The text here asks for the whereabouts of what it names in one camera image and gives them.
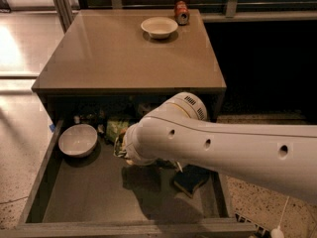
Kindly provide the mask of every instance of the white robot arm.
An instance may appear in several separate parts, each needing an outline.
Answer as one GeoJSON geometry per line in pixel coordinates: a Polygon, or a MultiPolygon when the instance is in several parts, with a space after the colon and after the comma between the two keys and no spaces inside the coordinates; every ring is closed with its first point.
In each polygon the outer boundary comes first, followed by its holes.
{"type": "Polygon", "coordinates": [[[191,164],[317,204],[317,126],[206,120],[197,96],[176,94],[128,128],[126,158],[191,164]]]}

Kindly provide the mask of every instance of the bowl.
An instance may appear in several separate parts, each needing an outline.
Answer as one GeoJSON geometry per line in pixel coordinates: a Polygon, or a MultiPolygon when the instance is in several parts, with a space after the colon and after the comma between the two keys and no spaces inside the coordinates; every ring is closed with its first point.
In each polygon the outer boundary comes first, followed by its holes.
{"type": "Polygon", "coordinates": [[[59,137],[60,150],[71,157],[90,155],[97,145],[97,131],[88,124],[77,124],[66,129],[59,137]]]}
{"type": "Polygon", "coordinates": [[[148,32],[151,38],[166,39],[177,30],[178,24],[168,17],[153,17],[142,22],[141,28],[148,32]]]}

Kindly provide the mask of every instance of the can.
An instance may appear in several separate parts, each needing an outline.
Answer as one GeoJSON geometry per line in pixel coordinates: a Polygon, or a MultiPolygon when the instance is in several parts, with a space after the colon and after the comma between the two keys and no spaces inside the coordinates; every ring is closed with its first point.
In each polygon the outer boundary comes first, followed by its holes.
{"type": "Polygon", "coordinates": [[[177,1],[174,7],[175,21],[178,25],[186,25],[189,21],[189,11],[184,1],[177,1]]]}

